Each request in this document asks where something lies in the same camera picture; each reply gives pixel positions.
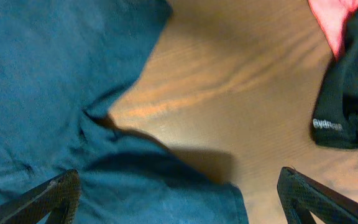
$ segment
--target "wooden surface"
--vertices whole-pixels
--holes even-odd
[[[331,51],[306,0],[171,0],[139,82],[112,108],[184,161],[241,189],[250,223],[286,223],[276,184],[298,171],[358,202],[358,151],[315,146]]]

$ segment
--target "brown wooden surface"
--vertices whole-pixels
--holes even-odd
[[[241,189],[250,223],[286,223],[280,169],[358,202],[358,151],[315,146],[309,128],[331,51],[306,0],[171,0],[174,15],[139,82],[112,108]]]

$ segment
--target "pink fabric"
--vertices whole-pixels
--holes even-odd
[[[309,5],[338,59],[344,53],[347,18],[357,10],[358,0],[309,0]]]

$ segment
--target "blue garment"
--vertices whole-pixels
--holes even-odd
[[[247,223],[237,188],[94,122],[170,13],[160,0],[0,0],[0,205],[76,169],[75,223]]]

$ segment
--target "blue fabric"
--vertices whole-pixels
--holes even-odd
[[[0,205],[76,169],[75,223],[247,223],[237,188],[94,122],[170,13],[159,0],[0,0]]]

